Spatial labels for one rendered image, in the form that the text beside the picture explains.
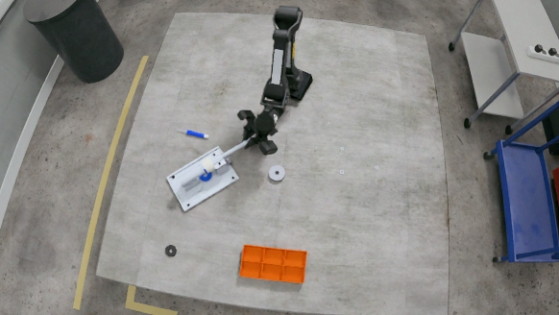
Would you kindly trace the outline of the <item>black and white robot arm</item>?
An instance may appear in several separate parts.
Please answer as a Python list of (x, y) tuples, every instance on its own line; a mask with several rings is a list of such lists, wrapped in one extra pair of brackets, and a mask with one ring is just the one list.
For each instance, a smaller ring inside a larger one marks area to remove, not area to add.
[[(276, 8), (272, 18), (275, 29), (271, 77), (266, 82), (260, 100), (264, 110), (256, 118), (257, 126), (263, 131), (269, 131), (265, 136), (278, 132), (275, 124), (285, 112), (290, 96), (289, 89), (299, 90), (299, 85), (304, 80), (303, 71), (295, 65), (295, 34), (300, 29), (302, 19), (303, 12), (300, 8), (283, 5)], [(275, 101), (265, 100), (265, 97)]]

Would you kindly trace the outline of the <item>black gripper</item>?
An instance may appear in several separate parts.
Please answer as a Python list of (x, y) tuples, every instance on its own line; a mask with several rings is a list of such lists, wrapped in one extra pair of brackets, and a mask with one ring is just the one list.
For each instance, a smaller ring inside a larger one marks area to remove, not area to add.
[[(250, 109), (242, 109), (236, 115), (239, 120), (244, 121), (246, 119), (248, 121), (247, 125), (243, 126), (244, 133), (242, 142), (249, 138), (250, 139), (245, 145), (244, 149), (248, 149), (253, 145), (259, 144), (259, 149), (263, 155), (266, 156), (276, 153), (276, 151), (278, 150), (277, 145), (273, 140), (268, 140), (267, 136), (265, 136), (269, 131), (263, 131), (257, 126), (256, 122), (254, 121), (255, 115)], [(252, 137), (254, 134), (256, 134), (256, 137)]]

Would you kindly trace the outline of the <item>orange compartment tray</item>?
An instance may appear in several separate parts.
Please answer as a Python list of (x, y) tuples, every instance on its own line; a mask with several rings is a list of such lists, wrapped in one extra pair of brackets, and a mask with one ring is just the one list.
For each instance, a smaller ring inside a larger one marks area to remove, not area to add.
[(243, 254), (240, 277), (247, 276), (247, 278), (253, 277), (255, 279), (278, 279), (279, 281), (287, 280), (289, 282), (304, 283), (303, 279), (307, 251), (286, 250), (244, 244)]

